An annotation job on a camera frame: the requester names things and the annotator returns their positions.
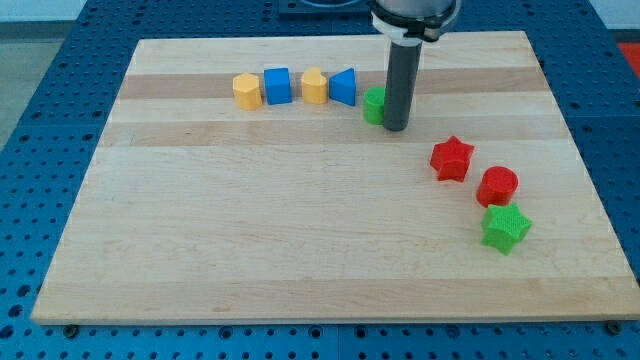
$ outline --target wooden board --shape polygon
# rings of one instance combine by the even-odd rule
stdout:
[[[336,102],[238,109],[231,79],[288,65],[383,85],[381,36],[138,44],[32,317],[42,324],[542,321],[640,317],[640,290],[521,32],[425,44],[391,133]],[[465,183],[425,168],[455,134]],[[534,221],[482,246],[484,170]]]

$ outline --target yellow hexagonal block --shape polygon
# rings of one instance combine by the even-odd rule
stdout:
[[[312,67],[302,74],[302,99],[311,104],[324,104],[327,102],[327,78],[322,75],[322,70]]]
[[[260,78],[244,73],[233,78],[233,96],[238,107],[244,110],[255,110],[262,106]]]

